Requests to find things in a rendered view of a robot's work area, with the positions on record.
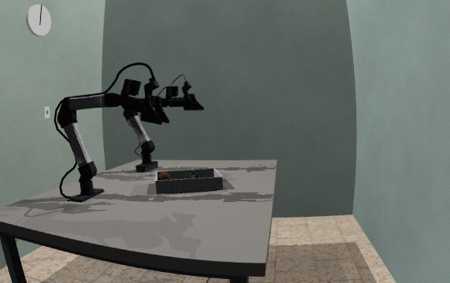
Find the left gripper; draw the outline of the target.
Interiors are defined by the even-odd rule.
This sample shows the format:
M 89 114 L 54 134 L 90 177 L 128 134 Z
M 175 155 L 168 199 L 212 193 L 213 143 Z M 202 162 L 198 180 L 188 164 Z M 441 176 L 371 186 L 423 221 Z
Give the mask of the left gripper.
M 204 108 L 197 102 L 194 94 L 185 94 L 183 97 L 177 97 L 175 103 L 177 107 L 183 107 L 184 110 L 204 110 Z M 189 107 L 188 107 L 189 106 Z

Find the brown ball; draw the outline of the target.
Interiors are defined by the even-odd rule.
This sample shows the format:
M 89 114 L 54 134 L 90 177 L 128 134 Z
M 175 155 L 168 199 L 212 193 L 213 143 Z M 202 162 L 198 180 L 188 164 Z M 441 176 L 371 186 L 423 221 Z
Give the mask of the brown ball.
M 162 173 L 159 174 L 158 180 L 172 180 L 172 179 L 171 179 L 171 176 L 170 176 L 169 173 L 162 172 Z

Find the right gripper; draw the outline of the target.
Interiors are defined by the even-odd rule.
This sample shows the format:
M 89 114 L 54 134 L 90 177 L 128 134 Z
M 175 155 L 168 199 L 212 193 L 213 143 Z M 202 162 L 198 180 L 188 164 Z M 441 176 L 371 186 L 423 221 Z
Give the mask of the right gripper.
M 169 123 L 169 119 L 161 106 L 161 97 L 147 95 L 144 99 L 134 98 L 131 103 L 131 108 L 132 111 L 140 112 L 142 114 L 140 115 L 141 121 L 160 125 L 162 122 Z

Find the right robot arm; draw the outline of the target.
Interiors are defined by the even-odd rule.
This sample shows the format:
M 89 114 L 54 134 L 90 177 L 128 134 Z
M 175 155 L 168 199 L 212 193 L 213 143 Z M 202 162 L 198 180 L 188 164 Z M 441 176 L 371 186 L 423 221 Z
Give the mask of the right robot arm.
M 92 161 L 88 155 L 83 144 L 83 140 L 80 136 L 77 125 L 76 110 L 100 107 L 110 108 L 122 105 L 122 108 L 132 111 L 131 103 L 136 97 L 129 97 L 129 95 L 138 95 L 140 86 L 141 82 L 139 81 L 125 79 L 120 95 L 109 93 L 87 97 L 65 97 L 63 99 L 57 115 L 57 121 L 61 125 L 61 128 L 64 128 L 64 131 L 68 136 L 68 140 L 76 156 L 77 164 L 79 166 L 78 170 L 80 173 L 79 183 L 81 192 L 79 195 L 70 198 L 71 201 L 83 202 L 98 195 L 99 193 L 104 192 L 103 189 L 93 188 L 93 182 L 91 179 L 97 174 L 97 168 L 95 167 L 94 161 Z M 145 97 L 147 95 L 152 95 L 153 90 L 158 87 L 159 84 L 153 77 L 149 79 L 149 83 L 144 86 Z

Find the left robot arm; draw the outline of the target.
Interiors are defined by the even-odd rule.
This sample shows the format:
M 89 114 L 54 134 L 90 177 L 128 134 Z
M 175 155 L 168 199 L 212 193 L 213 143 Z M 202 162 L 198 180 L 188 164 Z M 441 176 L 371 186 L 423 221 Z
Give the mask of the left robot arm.
M 192 86 L 185 82 L 184 86 L 182 87 L 183 94 L 188 94 L 188 90 Z M 178 96 L 178 86 L 167 86 L 166 87 L 166 98 L 161 98 L 161 105 L 162 107 L 177 107 L 175 103 L 176 96 Z M 142 166 L 137 165 L 136 167 L 148 167 L 153 164 L 157 164 L 157 161 L 151 161 L 151 155 L 150 153 L 154 151 L 155 145 L 153 144 L 153 141 L 149 139 L 148 135 L 146 134 L 144 128 L 142 127 L 138 112 L 130 111 L 127 109 L 124 109 L 124 117 L 130 122 L 130 124 L 133 126 L 135 133 L 138 136 L 138 139 L 140 141 L 140 146 L 142 148 Z M 151 151 L 151 152 L 150 152 Z M 152 163 L 153 162 L 153 163 Z

